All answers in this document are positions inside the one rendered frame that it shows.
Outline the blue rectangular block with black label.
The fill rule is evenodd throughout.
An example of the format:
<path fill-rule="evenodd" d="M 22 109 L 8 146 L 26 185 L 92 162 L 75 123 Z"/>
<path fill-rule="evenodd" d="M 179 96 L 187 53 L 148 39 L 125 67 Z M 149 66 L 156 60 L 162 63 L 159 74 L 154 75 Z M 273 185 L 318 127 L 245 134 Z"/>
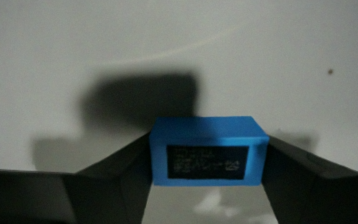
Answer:
<path fill-rule="evenodd" d="M 269 137 L 252 116 L 157 117 L 154 186 L 260 186 Z"/>

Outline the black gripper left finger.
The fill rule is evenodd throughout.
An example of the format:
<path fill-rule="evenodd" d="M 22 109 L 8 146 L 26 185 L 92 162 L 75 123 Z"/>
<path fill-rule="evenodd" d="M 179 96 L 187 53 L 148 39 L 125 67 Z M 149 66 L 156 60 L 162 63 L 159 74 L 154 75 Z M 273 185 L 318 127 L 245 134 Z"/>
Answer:
<path fill-rule="evenodd" d="M 0 222 L 141 224 L 153 181 L 150 134 L 75 174 L 0 169 Z"/>

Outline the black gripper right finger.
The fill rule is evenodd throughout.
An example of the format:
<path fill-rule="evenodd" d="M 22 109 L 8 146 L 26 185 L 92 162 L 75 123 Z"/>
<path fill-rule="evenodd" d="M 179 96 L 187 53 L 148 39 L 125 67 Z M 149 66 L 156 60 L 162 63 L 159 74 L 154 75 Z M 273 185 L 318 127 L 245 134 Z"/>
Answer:
<path fill-rule="evenodd" d="M 358 171 L 268 137 L 261 183 L 278 224 L 358 224 Z"/>

